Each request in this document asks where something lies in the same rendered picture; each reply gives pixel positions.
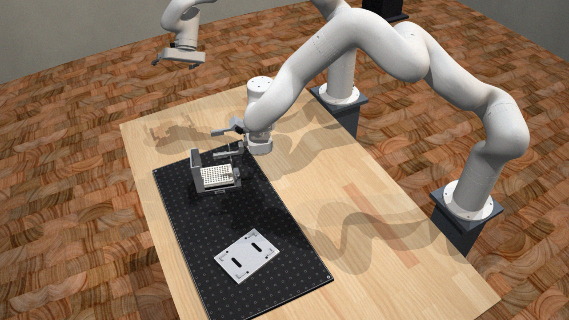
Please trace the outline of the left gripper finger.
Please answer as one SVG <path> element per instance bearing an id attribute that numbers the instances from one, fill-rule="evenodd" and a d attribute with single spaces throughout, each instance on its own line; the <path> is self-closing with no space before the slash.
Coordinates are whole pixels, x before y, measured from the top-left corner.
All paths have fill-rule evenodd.
<path id="1" fill-rule="evenodd" d="M 211 136 L 221 136 L 224 135 L 224 132 L 229 132 L 229 131 L 232 130 L 230 130 L 230 128 L 211 130 Z"/>
<path id="2" fill-rule="evenodd" d="M 248 146 L 248 142 L 247 142 L 246 135 L 244 135 L 244 141 L 238 142 L 238 147 L 239 147 L 238 151 L 213 153 L 213 158 L 214 159 L 221 159 L 221 158 L 226 158 L 228 156 L 243 154 L 244 153 L 244 147 L 246 147 L 246 146 Z"/>

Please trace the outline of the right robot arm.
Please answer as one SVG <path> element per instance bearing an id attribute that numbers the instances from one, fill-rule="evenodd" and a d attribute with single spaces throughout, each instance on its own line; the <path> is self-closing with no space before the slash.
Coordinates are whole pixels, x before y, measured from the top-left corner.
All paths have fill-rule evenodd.
<path id="1" fill-rule="evenodd" d="M 197 48 L 200 9 L 194 5 L 215 3 L 217 0 L 172 0 L 160 24 L 166 31 L 176 34 L 171 48 Z M 329 22 L 338 13 L 351 8 L 344 0 L 310 0 Z M 319 97 L 326 103 L 345 106 L 355 103 L 359 91 L 354 86 L 354 66 L 358 48 L 351 48 L 328 67 L 327 82 L 319 88 Z"/>

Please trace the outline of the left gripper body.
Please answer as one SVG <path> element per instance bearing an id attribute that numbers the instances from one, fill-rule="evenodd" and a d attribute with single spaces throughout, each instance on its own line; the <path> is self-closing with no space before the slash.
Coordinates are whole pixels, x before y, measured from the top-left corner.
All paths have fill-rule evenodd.
<path id="1" fill-rule="evenodd" d="M 256 133 L 249 133 L 246 130 L 244 131 L 247 137 L 248 150 L 251 154 L 264 154 L 273 150 L 272 135 L 270 133 L 273 130 Z"/>

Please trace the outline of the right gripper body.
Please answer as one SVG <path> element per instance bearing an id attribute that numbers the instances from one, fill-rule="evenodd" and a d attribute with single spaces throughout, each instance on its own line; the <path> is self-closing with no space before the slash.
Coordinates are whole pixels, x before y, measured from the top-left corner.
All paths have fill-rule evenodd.
<path id="1" fill-rule="evenodd" d="M 202 64 L 205 63 L 205 55 L 205 52 L 198 52 L 188 47 L 164 48 L 161 59 Z"/>

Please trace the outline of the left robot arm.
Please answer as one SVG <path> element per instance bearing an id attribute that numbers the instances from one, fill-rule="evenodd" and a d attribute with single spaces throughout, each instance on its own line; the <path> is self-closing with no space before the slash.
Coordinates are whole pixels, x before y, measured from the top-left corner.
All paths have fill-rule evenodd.
<path id="1" fill-rule="evenodd" d="M 490 194 L 505 164 L 528 150 L 528 126 L 510 94 L 472 76 L 413 22 L 392 27 L 369 10 L 343 10 L 284 62 L 274 80 L 257 76 L 247 82 L 243 120 L 233 115 L 230 130 L 240 135 L 245 130 L 273 130 L 307 83 L 354 47 L 397 80 L 414 83 L 424 79 L 443 99 L 480 118 L 486 140 L 472 147 L 459 180 L 445 187 L 443 201 L 463 220 L 489 217 L 493 210 Z"/>

